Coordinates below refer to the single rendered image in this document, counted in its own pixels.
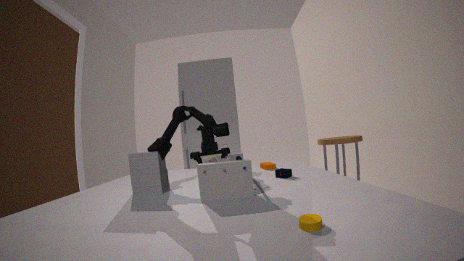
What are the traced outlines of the yellow short cylinder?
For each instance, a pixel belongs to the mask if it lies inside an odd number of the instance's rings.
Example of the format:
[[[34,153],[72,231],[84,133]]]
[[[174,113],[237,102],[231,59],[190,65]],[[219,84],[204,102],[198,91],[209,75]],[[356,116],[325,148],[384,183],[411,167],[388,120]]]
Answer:
[[[299,229],[306,232],[319,231],[322,228],[322,217],[315,214],[304,214],[299,217]]]

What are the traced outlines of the orange rectangular block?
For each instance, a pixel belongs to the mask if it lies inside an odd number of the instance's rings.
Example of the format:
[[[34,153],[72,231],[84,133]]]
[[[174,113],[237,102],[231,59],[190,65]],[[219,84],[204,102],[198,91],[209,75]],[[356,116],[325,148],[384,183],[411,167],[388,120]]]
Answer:
[[[261,162],[260,167],[264,170],[276,169],[276,164],[272,162]]]

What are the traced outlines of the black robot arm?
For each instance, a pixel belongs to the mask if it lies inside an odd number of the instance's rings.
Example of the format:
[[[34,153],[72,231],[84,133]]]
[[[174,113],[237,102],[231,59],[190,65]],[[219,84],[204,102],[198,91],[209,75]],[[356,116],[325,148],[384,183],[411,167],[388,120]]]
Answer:
[[[184,111],[190,112],[190,115],[186,115]],[[216,137],[229,136],[228,123],[216,124],[212,115],[203,114],[201,111],[195,109],[194,107],[180,106],[174,109],[173,119],[170,121],[162,137],[157,138],[157,140],[147,148],[147,151],[158,151],[161,159],[163,160],[172,147],[170,140],[173,137],[179,123],[183,122],[184,120],[188,120],[193,116],[203,125],[199,125],[197,128],[198,131],[201,131],[202,139],[214,138],[214,135]],[[202,141],[201,148],[204,156],[207,156],[208,154],[214,154],[214,151],[218,150],[218,143],[212,143],[211,140],[209,140],[209,143],[204,143]]]

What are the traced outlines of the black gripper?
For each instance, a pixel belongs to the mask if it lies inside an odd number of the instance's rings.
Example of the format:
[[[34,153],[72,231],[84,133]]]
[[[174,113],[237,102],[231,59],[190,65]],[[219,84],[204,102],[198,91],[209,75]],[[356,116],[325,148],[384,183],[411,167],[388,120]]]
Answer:
[[[204,143],[209,143],[209,140],[212,141],[212,143],[215,142],[214,138],[206,138],[206,139],[202,139],[202,141]],[[221,159],[225,159],[225,156],[228,156],[227,154],[230,154],[230,149],[229,148],[222,148],[221,150],[215,150],[214,151],[215,153],[214,154],[222,154],[221,155]],[[196,160],[199,164],[202,164],[202,158],[200,156],[204,156],[204,153],[200,153],[200,152],[191,152],[190,153],[190,159],[194,159]]]

